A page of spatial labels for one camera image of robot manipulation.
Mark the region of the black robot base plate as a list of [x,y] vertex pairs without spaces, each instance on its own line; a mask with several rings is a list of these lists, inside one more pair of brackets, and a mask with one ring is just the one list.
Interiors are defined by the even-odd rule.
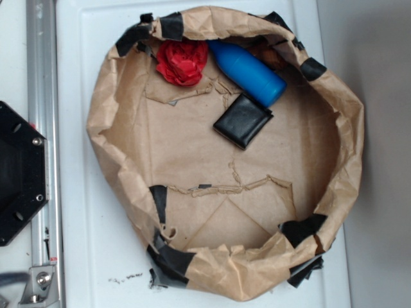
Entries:
[[48,201],[46,139],[1,102],[1,246],[9,245]]

